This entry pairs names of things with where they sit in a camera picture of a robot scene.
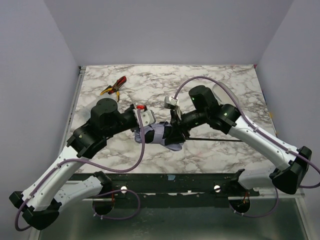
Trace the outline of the lilac umbrella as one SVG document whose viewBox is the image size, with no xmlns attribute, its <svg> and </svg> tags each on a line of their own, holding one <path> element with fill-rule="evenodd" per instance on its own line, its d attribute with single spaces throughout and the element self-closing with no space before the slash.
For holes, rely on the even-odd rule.
<svg viewBox="0 0 320 240">
<path fill-rule="evenodd" d="M 166 144 L 165 140 L 172 131 L 172 125 L 167 121 L 153 123 L 144 127 L 144 141 L 146 144 L 161 145 L 171 151 L 181 151 L 183 148 L 182 143 Z"/>
</svg>

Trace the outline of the beige zippered umbrella case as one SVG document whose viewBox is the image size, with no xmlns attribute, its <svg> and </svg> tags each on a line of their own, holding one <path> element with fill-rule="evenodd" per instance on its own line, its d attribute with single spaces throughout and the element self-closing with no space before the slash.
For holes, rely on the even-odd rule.
<svg viewBox="0 0 320 240">
<path fill-rule="evenodd" d="M 239 104 L 239 100 L 238 100 L 237 96 L 234 94 L 234 92 L 228 86 L 226 86 L 223 82 L 220 82 L 220 84 L 222 84 L 224 86 L 224 88 L 226 88 L 227 91 L 225 91 L 223 88 L 221 88 L 221 86 L 219 86 L 218 84 L 215 84 L 212 87 L 212 93 L 215 96 L 218 103 L 220 105 L 230 104 L 235 107 L 236 105 L 233 101 L 233 99 L 234 99 L 236 101 L 236 103 Z"/>
</svg>

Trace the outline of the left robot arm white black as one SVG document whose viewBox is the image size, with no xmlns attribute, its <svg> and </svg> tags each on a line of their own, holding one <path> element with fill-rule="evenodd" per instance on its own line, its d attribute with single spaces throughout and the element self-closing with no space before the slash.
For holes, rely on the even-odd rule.
<svg viewBox="0 0 320 240">
<path fill-rule="evenodd" d="M 144 105 L 131 104 L 123 113 L 112 98 L 102 98 L 90 110 L 85 124 L 77 128 L 67 140 L 65 147 L 45 173 L 24 191 L 13 192 L 9 199 L 18 209 L 15 228 L 19 217 L 28 227 L 43 230 L 50 226 L 66 207 L 88 197 L 113 196 L 121 192 L 114 189 L 112 180 L 104 171 L 114 169 L 95 164 L 101 170 L 86 180 L 70 187 L 65 183 L 83 165 L 91 165 L 91 159 L 107 146 L 108 139 L 127 130 L 144 132 L 144 127 L 155 122 L 154 114 Z"/>
</svg>

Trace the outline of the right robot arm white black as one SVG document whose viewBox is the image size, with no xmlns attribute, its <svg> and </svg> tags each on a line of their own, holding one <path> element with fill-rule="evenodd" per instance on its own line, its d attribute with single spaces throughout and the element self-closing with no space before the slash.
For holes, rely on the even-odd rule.
<svg viewBox="0 0 320 240">
<path fill-rule="evenodd" d="M 165 108 L 170 110 L 171 130 L 165 144 L 184 143 L 190 130 L 203 124 L 246 143 L 273 163 L 268 169 L 239 170 L 236 183 L 243 189 L 275 187 L 294 195 L 308 171 L 312 151 L 303 146 L 297 148 L 269 134 L 254 122 L 241 115 L 231 104 L 220 104 L 212 90 L 204 85 L 193 87 L 189 97 L 195 110 L 182 113 L 179 101 L 166 96 Z"/>
</svg>

